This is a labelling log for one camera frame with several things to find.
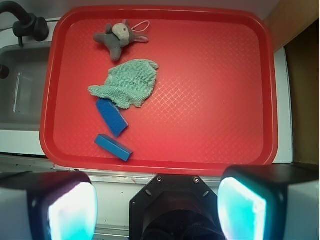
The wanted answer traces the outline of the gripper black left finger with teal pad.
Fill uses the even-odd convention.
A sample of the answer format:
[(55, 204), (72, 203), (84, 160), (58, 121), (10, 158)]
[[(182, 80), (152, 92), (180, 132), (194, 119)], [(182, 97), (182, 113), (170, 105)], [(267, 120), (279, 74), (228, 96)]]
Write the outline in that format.
[(81, 171), (2, 172), (2, 240), (91, 240), (98, 197)]

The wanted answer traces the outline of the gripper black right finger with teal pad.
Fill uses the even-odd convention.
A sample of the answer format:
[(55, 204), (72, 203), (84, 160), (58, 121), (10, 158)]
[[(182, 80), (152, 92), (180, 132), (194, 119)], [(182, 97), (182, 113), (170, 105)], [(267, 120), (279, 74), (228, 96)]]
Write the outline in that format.
[(217, 209), (228, 240), (318, 240), (319, 167), (229, 166), (218, 188)]

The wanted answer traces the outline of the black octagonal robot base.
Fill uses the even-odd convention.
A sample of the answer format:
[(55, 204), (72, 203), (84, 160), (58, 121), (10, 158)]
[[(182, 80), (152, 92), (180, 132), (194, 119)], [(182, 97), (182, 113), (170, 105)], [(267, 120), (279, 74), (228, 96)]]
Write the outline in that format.
[(196, 175), (156, 175), (129, 202), (130, 240), (224, 240), (218, 196)]

